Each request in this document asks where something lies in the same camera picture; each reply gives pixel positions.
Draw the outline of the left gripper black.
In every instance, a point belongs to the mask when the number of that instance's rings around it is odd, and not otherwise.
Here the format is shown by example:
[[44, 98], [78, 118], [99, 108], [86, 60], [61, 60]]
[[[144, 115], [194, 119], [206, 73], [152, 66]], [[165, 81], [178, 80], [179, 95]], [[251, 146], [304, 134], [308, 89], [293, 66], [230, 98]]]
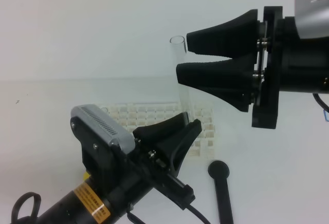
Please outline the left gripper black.
[[186, 209], [195, 199], [193, 189], [177, 176], [192, 143], [202, 131], [187, 113], [133, 131], [139, 141], [129, 154], [108, 146], [96, 133], [81, 133], [82, 162], [87, 184], [111, 211], [129, 211], [151, 189]]

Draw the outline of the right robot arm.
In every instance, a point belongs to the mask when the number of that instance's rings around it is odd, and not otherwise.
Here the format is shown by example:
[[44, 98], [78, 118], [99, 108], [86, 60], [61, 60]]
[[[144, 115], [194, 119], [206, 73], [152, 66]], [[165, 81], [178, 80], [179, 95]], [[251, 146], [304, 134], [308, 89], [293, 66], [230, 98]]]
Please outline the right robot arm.
[[226, 23], [187, 34], [188, 50], [222, 61], [180, 63], [179, 84], [216, 96], [242, 112], [252, 126], [274, 129], [279, 93], [304, 92], [325, 110], [328, 93], [328, 37], [304, 39], [294, 17], [280, 6], [265, 7], [263, 20], [249, 10]]

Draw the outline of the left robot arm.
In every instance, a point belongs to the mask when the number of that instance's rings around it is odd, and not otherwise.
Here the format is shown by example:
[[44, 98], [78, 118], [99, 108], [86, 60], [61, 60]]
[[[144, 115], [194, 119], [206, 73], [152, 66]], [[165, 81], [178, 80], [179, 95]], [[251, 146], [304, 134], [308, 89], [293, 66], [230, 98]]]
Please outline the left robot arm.
[[12, 223], [115, 223], [124, 215], [139, 223], [132, 209], [152, 189], [182, 210], [195, 199], [177, 177], [202, 131], [201, 122], [189, 121], [186, 112], [132, 133], [109, 116], [75, 114], [70, 124], [88, 178], [43, 214], [39, 194], [22, 195], [12, 208]]

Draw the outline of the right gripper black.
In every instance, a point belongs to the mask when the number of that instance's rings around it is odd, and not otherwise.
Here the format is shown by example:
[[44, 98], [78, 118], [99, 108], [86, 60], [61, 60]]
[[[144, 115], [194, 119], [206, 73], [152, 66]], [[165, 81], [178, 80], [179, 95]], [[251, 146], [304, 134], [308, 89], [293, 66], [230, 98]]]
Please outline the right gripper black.
[[189, 52], [233, 59], [183, 63], [184, 84], [241, 112], [249, 111], [253, 92], [252, 127], [276, 128], [282, 55], [276, 32], [282, 19], [282, 6], [265, 6], [262, 21], [252, 9], [226, 23], [187, 33]]

